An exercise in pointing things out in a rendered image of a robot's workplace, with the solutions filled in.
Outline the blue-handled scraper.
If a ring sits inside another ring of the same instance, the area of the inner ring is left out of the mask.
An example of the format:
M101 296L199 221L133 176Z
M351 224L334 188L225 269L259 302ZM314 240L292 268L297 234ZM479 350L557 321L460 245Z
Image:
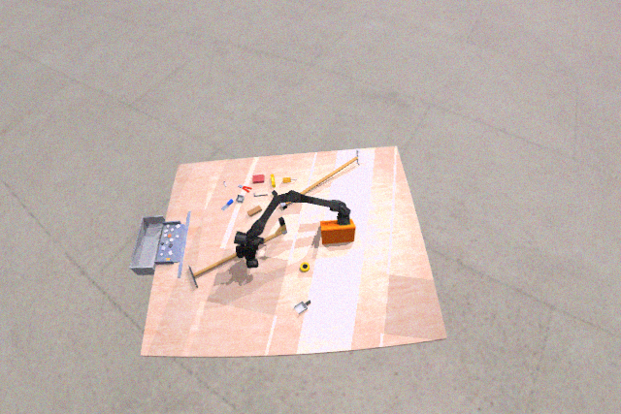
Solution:
M232 203L234 203L234 201L231 199L230 201L227 202L227 204L222 207L221 209L225 210L226 208L228 208Z

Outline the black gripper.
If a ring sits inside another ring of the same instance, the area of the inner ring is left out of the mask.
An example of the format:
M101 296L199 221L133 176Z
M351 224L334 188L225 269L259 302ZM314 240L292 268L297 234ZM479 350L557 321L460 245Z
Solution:
M258 251L258 247L256 249L250 249L247 244L246 244L246 249L247 249L247 256L245 256L246 258L246 266L248 269L254 269L257 268L258 265L258 260L255 259L255 255L257 254L256 251Z

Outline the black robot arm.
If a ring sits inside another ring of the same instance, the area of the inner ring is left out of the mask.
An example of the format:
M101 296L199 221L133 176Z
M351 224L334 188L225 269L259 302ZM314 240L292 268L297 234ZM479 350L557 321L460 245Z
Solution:
M331 211L338 212L337 221L339 226L348 226L350 223L351 210L346 204L340 200L324 200L311 196L303 195L294 190L287 193L274 196L269 205L266 207L259 219L251 225L251 228L244 232L236 231L234 244L236 245L236 253L238 258L247 256L246 244L250 249L256 249L259 243L264 244L264 238L259 237L263 234L265 225L271 217L278 204L281 203L308 203L323 207L329 207Z

